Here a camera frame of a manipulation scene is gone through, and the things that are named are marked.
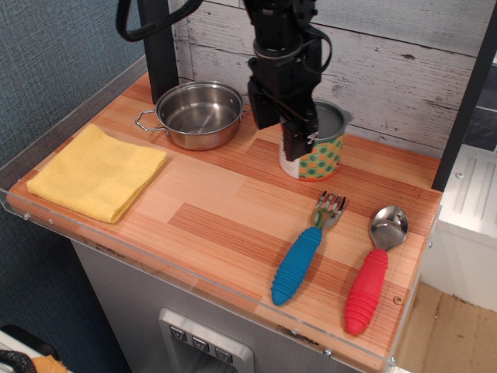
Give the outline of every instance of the black pole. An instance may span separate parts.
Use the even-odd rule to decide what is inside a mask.
[[[488,22],[487,32],[481,43],[480,51],[474,63],[473,72],[469,78],[466,91],[464,92],[459,112],[457,113],[454,126],[450,132],[449,140],[445,150],[443,151],[442,159],[438,171],[436,172],[432,188],[443,191],[449,179],[454,163],[456,162],[457,154],[464,140],[467,126],[473,116],[474,108],[480,97],[481,90],[487,79],[488,72],[492,66],[492,61],[497,51],[497,4]]]
[[[168,15],[169,5],[167,0],[138,0],[138,11],[144,25]],[[179,84],[171,27],[146,37],[144,47],[152,100],[156,103],[160,96]]]

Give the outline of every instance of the yellow cloth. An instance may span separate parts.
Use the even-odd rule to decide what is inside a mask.
[[[45,200],[114,223],[164,164],[166,153],[89,124],[27,183]]]
[[[34,357],[31,359],[36,369],[36,373],[67,373],[67,368],[55,360],[51,355]]]

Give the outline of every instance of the black cable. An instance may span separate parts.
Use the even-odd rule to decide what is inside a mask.
[[[306,29],[306,31],[309,34],[314,35],[315,37],[319,37],[320,39],[324,40],[329,45],[328,58],[326,59],[326,62],[321,66],[321,68],[319,68],[318,70],[314,70],[313,68],[309,67],[306,64],[306,61],[303,62],[304,67],[308,71],[313,72],[315,74],[321,74],[322,72],[324,72],[326,70],[326,68],[328,67],[329,63],[332,60],[332,52],[333,52],[332,41],[330,40],[330,38],[328,37],[328,35],[326,35],[325,33],[323,33],[321,30],[318,30],[318,29],[314,28],[313,26],[309,25],[308,28]]]
[[[14,369],[14,373],[36,373],[30,357],[22,352],[0,350],[0,363]]]
[[[146,23],[139,29],[128,31],[126,30],[126,26],[127,17],[130,12],[131,0],[119,0],[116,15],[117,32],[127,41],[143,40],[145,37],[158,33],[164,28],[171,26],[173,23],[189,16],[199,8],[202,1],[203,0],[188,0],[181,8],[173,13],[163,16],[156,21]]]

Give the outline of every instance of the wooden floor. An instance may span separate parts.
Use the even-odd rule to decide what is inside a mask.
[[[396,358],[411,373],[496,372],[497,313],[420,284]]]

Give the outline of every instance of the fork tines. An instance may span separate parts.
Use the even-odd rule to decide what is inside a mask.
[[[325,190],[322,193],[321,197],[319,197],[316,208],[323,208],[330,213],[335,214],[336,212],[342,211],[345,208],[346,200],[346,197],[335,195],[334,193],[328,194],[328,191]]]

